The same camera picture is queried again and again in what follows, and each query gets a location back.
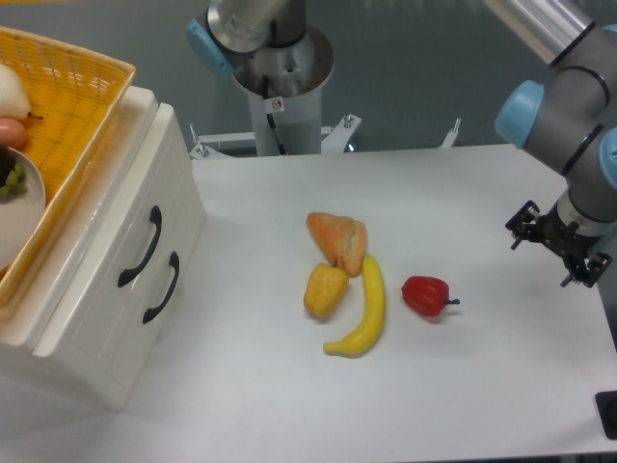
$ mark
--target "black drawer handle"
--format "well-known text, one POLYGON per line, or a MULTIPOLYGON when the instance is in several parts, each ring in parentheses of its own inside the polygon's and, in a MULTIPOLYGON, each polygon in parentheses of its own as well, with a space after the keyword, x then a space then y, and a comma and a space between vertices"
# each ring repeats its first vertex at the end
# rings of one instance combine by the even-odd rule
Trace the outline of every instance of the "black drawer handle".
POLYGON ((165 299, 163 299, 163 302, 161 302, 158 307, 148 309, 144 312, 144 319, 142 320, 144 324, 150 323, 157 315, 163 312, 163 309, 165 309, 167 303, 170 302, 172 294, 174 294, 175 285, 177 284, 177 277, 180 276, 180 258, 177 256, 176 251, 173 251, 170 255, 170 266, 174 268, 174 279, 170 284, 170 288, 167 290, 167 294, 165 294, 165 299))
POLYGON ((150 241, 150 245, 148 246, 148 250, 144 255, 144 258, 134 268, 126 268, 122 270, 120 276, 118 277, 118 287, 123 287, 124 285, 128 285, 133 280, 137 278, 137 275, 142 273, 142 271, 148 265, 149 260, 154 254, 154 250, 156 249, 156 245, 158 244, 158 239, 161 237, 161 226, 163 225, 163 214, 161 214, 161 209, 158 205, 155 205, 150 211, 150 222, 156 226, 156 231, 154 232, 154 237, 152 241, 150 241))

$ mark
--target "red bell pepper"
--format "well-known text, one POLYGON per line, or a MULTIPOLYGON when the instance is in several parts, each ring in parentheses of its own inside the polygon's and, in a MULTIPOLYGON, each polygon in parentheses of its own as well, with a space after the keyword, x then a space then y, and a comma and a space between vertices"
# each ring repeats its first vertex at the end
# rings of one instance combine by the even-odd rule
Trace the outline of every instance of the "red bell pepper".
POLYGON ((401 288, 405 303, 424 316, 438 316, 448 304, 460 304, 458 299, 449 300, 450 288, 439 278, 413 276, 401 288))

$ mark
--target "gray wall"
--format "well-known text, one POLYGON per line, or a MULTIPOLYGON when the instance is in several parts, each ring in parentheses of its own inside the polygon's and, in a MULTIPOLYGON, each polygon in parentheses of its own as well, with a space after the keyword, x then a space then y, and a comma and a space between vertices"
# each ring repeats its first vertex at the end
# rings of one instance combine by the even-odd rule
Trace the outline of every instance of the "gray wall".
MULTIPOLYGON (((135 85, 175 108, 188 142, 189 123, 199 134, 251 130, 240 91, 230 80, 212 76, 184 39, 186 23, 206 3, 0 4, 0 23, 134 64, 135 85)), ((578 3, 600 24, 617 22, 615 0, 578 3)), ((308 20, 335 47, 323 123, 337 123, 350 112, 362 117, 361 150, 438 146, 456 118, 463 120, 459 144, 502 143, 493 121, 505 98, 526 79, 550 78, 543 63, 480 0, 308 0, 308 20)), ((617 124, 615 108, 605 113, 604 122, 617 124)), ((607 251, 617 256, 617 240, 607 251)), ((601 285, 613 328, 615 281, 617 263, 601 285)))

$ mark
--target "white pear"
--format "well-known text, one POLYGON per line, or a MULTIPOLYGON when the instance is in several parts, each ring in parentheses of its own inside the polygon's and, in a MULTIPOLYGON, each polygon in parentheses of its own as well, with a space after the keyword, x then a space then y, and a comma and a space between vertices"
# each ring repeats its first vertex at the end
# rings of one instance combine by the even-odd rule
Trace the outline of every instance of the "white pear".
POLYGON ((21 79, 14 70, 0 65, 0 118, 25 119, 30 110, 21 79))

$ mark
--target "yellow bell pepper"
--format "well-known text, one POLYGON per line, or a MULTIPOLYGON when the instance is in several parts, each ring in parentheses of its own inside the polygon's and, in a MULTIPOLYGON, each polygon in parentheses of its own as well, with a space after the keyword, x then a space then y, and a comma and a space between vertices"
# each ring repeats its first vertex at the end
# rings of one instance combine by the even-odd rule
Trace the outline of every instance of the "yellow bell pepper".
POLYGON ((311 315, 326 319, 335 311, 349 287, 349 275, 319 262, 308 277, 305 308, 311 315))

